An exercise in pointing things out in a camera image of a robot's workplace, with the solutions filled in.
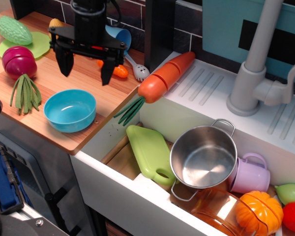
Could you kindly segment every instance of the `toy pear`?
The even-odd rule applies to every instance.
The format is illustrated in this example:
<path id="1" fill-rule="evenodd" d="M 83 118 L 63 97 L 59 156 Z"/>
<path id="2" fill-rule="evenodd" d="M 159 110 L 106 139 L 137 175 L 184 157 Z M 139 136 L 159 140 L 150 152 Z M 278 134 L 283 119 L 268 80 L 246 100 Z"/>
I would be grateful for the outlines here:
<path id="1" fill-rule="evenodd" d="M 295 202 L 295 183 L 287 183 L 275 186 L 276 193 L 284 205 Z"/>

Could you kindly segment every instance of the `toy pumpkin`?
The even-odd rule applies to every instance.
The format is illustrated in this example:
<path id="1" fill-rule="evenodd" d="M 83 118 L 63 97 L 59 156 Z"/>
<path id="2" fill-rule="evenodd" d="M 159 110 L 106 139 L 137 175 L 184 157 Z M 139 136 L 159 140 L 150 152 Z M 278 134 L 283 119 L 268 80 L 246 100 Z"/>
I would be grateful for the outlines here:
<path id="1" fill-rule="evenodd" d="M 253 232 L 256 229 L 256 235 L 267 236 L 276 232 L 283 220 L 283 209 L 280 203 L 270 197 L 266 192 L 251 191 L 240 198 L 249 206 L 258 219 L 257 221 L 252 212 L 247 211 L 244 204 L 238 204 L 236 208 L 236 219 L 240 226 L 245 227 L 247 232 Z"/>

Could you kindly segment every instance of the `stainless steel pot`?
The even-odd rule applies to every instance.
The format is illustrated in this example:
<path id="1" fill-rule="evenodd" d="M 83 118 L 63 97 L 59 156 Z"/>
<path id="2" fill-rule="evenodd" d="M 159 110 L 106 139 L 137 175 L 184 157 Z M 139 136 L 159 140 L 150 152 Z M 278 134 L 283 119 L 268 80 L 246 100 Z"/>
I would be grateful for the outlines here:
<path id="1" fill-rule="evenodd" d="M 229 135 L 224 130 L 213 126 L 217 121 L 232 126 Z M 237 149 L 232 139 L 235 126 L 225 119 L 217 119 L 212 125 L 197 126 L 187 130 L 174 142 L 170 154 L 170 164 L 176 178 L 183 184 L 204 189 L 220 184 L 232 173 L 237 162 Z M 174 192 L 175 197 L 182 199 Z"/>

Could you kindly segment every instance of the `wooden countertop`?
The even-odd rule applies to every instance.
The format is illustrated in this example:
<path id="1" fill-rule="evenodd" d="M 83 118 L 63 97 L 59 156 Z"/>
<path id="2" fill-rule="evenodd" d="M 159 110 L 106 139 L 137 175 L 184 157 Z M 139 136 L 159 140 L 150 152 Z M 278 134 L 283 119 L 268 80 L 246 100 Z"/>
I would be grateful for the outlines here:
<path id="1" fill-rule="evenodd" d="M 0 14 L 13 17 L 12 9 Z M 31 32 L 38 31 L 48 34 L 51 18 L 33 12 L 19 21 L 26 25 Z M 130 49 L 129 54 L 137 62 L 143 64 L 143 53 Z M 102 86 L 100 69 L 96 59 L 74 56 L 74 66 L 68 77 L 61 74 L 55 53 L 50 49 L 44 56 L 36 60 L 37 74 L 33 81 L 42 94 L 40 111 L 33 111 L 27 115 L 18 115 L 18 109 L 10 107 L 10 97 L 15 81 L 10 79 L 2 66 L 0 58 L 0 100 L 3 103 L 2 114 L 21 126 L 29 129 L 48 142 L 51 142 L 68 154 L 76 154 L 125 103 L 136 94 L 139 82 L 133 76 L 131 65 L 125 61 L 129 76 L 121 79 L 112 76 L 109 85 Z M 53 129 L 44 116 L 44 104 L 53 94 L 66 89 L 84 89 L 92 93 L 96 99 L 96 117 L 94 122 L 86 129 L 76 133 L 61 133 Z"/>

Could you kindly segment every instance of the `blue bowl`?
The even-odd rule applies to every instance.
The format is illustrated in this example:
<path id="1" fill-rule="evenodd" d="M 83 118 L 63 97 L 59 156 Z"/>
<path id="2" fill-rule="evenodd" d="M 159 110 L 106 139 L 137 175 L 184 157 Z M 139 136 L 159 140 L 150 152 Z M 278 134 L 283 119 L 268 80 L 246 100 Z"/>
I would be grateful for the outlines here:
<path id="1" fill-rule="evenodd" d="M 85 129 L 96 115 L 96 100 L 92 94 L 80 89 L 69 89 L 51 96 L 44 114 L 49 124 L 64 133 Z"/>

